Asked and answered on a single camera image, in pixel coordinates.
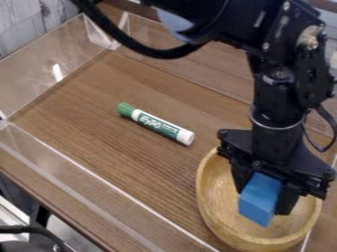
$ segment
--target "wooden bowl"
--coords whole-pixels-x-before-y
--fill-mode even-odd
[[[321,212],[321,200],[300,197],[289,216],[276,216],[269,228],[238,214],[238,194],[230,164],[214,149],[205,157],[197,178],[198,204],[206,224],[231,247],[249,252],[290,249],[312,230]]]

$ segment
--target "blue block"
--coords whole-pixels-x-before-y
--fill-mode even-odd
[[[282,182],[256,172],[238,200],[240,215],[265,227],[274,217]]]

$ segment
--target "green marker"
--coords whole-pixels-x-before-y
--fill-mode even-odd
[[[165,121],[157,116],[146,113],[141,109],[137,109],[126,102],[122,102],[118,106],[119,114],[131,118],[135,122],[145,125],[149,129],[177,140],[186,146],[190,146],[195,140],[195,133],[175,124]]]

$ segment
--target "green cap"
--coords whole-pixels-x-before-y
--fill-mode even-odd
[[[119,114],[122,116],[126,116],[129,118],[131,118],[131,114],[133,112],[137,110],[135,107],[133,107],[130,104],[127,104],[126,102],[122,102],[119,105],[118,105],[118,111],[119,111]]]

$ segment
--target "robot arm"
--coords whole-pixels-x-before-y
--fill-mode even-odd
[[[221,130],[218,154],[231,163],[238,193],[254,172],[282,181],[276,215],[288,215],[300,196],[325,199],[333,168],[308,150],[304,122],[316,109],[337,124],[321,102],[333,96],[336,79],[325,61],[325,24],[301,0],[142,0],[158,10],[170,33],[186,42],[158,50],[129,37],[90,0],[72,0],[99,27],[138,53],[163,59],[186,56],[218,40],[246,51],[256,80],[252,131]]]

